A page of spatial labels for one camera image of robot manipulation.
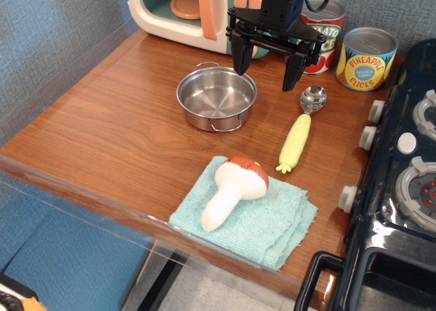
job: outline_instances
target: orange microwave handle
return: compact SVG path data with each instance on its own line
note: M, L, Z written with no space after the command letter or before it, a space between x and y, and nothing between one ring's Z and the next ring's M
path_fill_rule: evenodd
M217 40L217 31L215 30L216 26L213 14L213 0L198 0L198 2L200 4L200 18L202 21L203 36L209 40Z

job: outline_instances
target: gray wall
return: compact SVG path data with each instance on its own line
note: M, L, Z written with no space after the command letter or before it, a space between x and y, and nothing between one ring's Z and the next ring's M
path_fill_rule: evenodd
M421 40L436 38L436 0L339 0L346 10L341 34L356 27L378 27L394 32L398 53Z
M436 37L436 0L340 1L343 34L389 29L401 54ZM0 0L0 147L137 28L127 0Z
M0 0L0 146L138 27L127 0Z

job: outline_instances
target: red can label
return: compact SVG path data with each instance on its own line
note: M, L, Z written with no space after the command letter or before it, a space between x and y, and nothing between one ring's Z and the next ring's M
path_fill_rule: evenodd
M325 20L322 22L314 22L302 15L301 18L308 26L326 36L326 42L321 46L321 58L317 65L310 65L305 69L308 74L321 74L325 72L333 62L333 52L337 45L337 40L341 34L342 26L345 17L336 20Z

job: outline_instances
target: toy stove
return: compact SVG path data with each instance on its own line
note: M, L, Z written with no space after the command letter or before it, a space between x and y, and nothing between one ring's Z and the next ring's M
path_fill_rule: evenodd
M321 270L338 273L329 310L436 310L436 40L415 45L386 102L375 101L360 146L370 157L350 212L344 258L318 252L295 310Z

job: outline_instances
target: wood table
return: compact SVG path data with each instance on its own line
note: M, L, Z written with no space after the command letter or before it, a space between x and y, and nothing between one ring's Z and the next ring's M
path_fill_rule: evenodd
M252 113L234 132L189 125L176 99L179 82L198 63L232 67L231 56L138 30L0 150L0 170L77 205L153 236L238 276L296 298L312 255L343 255L349 215L338 208L343 186L358 185L368 152L358 143L374 100L385 100L403 62L376 92L347 89L333 66L281 90L285 61L268 53L247 73L258 86ZM301 92L323 86L326 105L312 126L298 166L275 170L288 131L302 113ZM269 176L308 191L315 222L278 271L257 269L195 242L168 226L213 156L247 156ZM323 308L334 276L325 273L312 305Z

